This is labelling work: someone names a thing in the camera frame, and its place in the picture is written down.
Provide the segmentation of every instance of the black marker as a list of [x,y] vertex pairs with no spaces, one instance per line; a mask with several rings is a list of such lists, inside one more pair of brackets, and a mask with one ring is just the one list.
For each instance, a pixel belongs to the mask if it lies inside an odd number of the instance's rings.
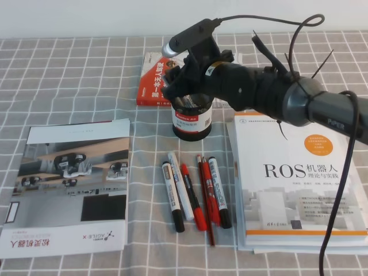
[[178,233],[184,232],[184,222],[182,211],[180,209],[179,198],[177,188],[175,186],[173,172],[171,170],[171,164],[168,161],[162,163],[163,176],[165,178],[165,184],[168,194],[168,201],[171,207],[172,217],[174,219],[175,229]]
[[208,159],[209,168],[211,170],[214,192],[216,193],[216,199],[218,209],[220,210],[221,226],[224,229],[231,228],[231,219],[229,210],[225,200],[225,194],[223,190],[223,184],[221,183],[219,167],[217,166],[217,160],[215,157]]

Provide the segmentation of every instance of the white marker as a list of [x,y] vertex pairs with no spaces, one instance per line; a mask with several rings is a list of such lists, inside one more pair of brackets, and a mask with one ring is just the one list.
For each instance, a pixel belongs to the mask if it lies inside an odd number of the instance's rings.
[[208,159],[209,168],[211,170],[214,192],[216,194],[218,209],[220,210],[221,226],[224,229],[231,228],[231,220],[228,206],[226,204],[223,184],[221,183],[219,167],[215,157]]
[[173,172],[171,171],[171,165],[168,161],[162,164],[163,176],[165,178],[166,189],[168,194],[168,200],[170,202],[171,213],[174,219],[175,229],[178,233],[184,232],[184,222],[182,217],[182,211],[180,209],[179,198],[177,194],[177,188],[175,187]]
[[176,155],[173,151],[170,151],[167,154],[167,157],[168,157],[168,161],[171,164],[171,168],[172,168],[172,171],[173,171],[172,174],[174,176],[174,180],[175,180],[175,183],[176,183],[177,188],[178,188],[180,201],[182,202],[182,206],[183,206],[183,209],[184,209],[185,218],[186,218],[186,220],[194,220],[193,210],[191,209],[189,197],[188,197],[188,194],[186,192],[183,176],[180,172],[177,157],[176,157]]

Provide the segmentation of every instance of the checkered tablecloth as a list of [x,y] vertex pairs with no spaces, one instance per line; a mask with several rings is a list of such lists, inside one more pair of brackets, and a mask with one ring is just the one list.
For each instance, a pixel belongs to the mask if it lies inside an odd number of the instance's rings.
[[[285,62],[291,33],[261,34]],[[129,118],[131,171],[128,244],[123,252],[45,258],[6,259],[0,276],[57,275],[318,275],[317,255],[253,255],[236,249],[236,229],[215,228],[216,248],[185,222],[177,234],[172,224],[161,171],[167,151],[189,166],[201,200],[195,156],[217,158],[226,199],[235,219],[233,157],[225,122],[233,111],[214,108],[211,134],[185,142],[171,129],[168,108],[137,107],[135,98],[145,52],[159,52],[169,37],[23,39],[0,41],[0,221],[5,220],[12,187],[30,125],[68,124]],[[240,62],[269,65],[256,53],[250,34],[218,35],[221,49],[242,53]],[[347,88],[368,97],[368,32],[301,33],[295,45],[296,70],[311,76],[331,49],[335,52],[317,79],[328,91]],[[354,161],[368,188],[368,147],[358,143]],[[328,255],[327,275],[368,275],[368,257]]]

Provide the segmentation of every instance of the book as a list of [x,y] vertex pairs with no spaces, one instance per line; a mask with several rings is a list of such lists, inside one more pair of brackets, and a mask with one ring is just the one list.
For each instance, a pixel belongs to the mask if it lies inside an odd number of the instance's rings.
[[0,258],[123,250],[129,120],[31,127]]
[[[165,71],[175,66],[184,66],[184,58],[188,52],[167,58],[160,52],[147,52],[144,56],[141,78],[137,92],[136,103],[140,106],[171,106],[171,102],[164,98],[161,89],[166,86],[163,81]],[[234,63],[241,62],[242,54],[234,54]],[[213,100],[214,108],[228,108],[227,102],[215,98]]]
[[[239,249],[317,250],[340,182],[345,138],[317,124],[279,126],[257,112],[236,113],[228,132]],[[352,162],[329,248],[366,247],[366,211],[367,198]]]

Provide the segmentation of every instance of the black pen holder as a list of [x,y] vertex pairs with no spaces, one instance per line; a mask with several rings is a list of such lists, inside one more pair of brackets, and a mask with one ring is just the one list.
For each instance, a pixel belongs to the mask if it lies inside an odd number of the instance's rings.
[[213,97],[193,94],[171,102],[172,130],[184,141],[199,141],[212,128]]

